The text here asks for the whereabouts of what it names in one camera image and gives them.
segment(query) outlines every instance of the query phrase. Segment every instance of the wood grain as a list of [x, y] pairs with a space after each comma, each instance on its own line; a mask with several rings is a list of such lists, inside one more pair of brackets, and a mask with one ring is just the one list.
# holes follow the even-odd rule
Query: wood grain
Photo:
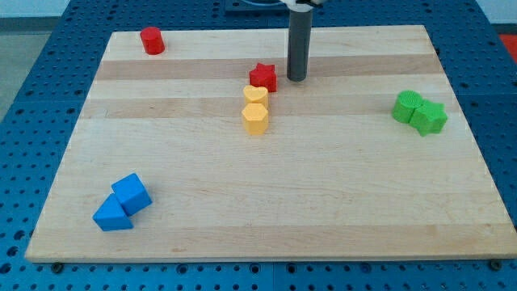
[[[480, 259], [517, 233], [421, 26], [318, 28], [301, 83], [285, 30], [110, 39], [26, 257], [34, 262]], [[247, 41], [257, 46], [245, 46]], [[256, 61], [277, 65], [270, 126], [242, 128]], [[445, 103], [439, 135], [390, 115], [399, 91]], [[154, 203], [132, 230], [91, 215], [135, 171]]]

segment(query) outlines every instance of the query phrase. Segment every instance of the yellow block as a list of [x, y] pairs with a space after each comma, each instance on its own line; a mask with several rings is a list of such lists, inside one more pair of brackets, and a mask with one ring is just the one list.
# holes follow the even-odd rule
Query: yellow block
[[242, 90], [244, 93], [244, 100], [246, 101], [246, 104], [249, 103], [260, 103], [264, 105], [266, 109], [269, 108], [269, 101], [268, 101], [268, 95], [267, 95], [267, 88], [266, 87], [256, 87], [256, 86], [245, 86]]
[[249, 103], [242, 109], [242, 125], [250, 135], [266, 132], [269, 125], [269, 112], [260, 103]]

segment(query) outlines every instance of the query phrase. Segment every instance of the green star block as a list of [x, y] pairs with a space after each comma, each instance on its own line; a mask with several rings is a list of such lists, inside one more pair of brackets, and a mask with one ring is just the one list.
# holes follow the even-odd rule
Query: green star block
[[445, 106], [441, 103], [423, 100], [422, 106], [414, 110], [410, 125], [416, 128], [423, 137], [429, 133], [440, 133], [447, 121], [444, 108]]
[[416, 108], [422, 106], [422, 96], [415, 91], [402, 91], [398, 94], [397, 102], [391, 115], [402, 123], [409, 123]]

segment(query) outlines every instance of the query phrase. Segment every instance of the blue block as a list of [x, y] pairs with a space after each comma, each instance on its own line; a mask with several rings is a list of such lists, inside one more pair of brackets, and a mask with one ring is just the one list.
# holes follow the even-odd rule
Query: blue block
[[135, 173], [114, 183], [111, 188], [128, 216], [132, 216], [153, 203], [144, 184]]
[[132, 223], [128, 215], [126, 215], [114, 194], [110, 194], [100, 205], [93, 218], [103, 231], [132, 229]]

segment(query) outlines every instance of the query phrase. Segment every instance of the yellow hexagonal block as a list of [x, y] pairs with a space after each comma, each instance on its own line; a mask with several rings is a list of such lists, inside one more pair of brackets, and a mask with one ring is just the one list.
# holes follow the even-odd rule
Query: yellow hexagonal block
[[249, 103], [242, 109], [242, 125], [250, 135], [264, 134], [269, 125], [269, 112], [260, 103]]
[[244, 100], [246, 101], [246, 104], [260, 103], [264, 105], [266, 109], [269, 108], [269, 98], [266, 87], [248, 85], [244, 87], [242, 93], [244, 93]]

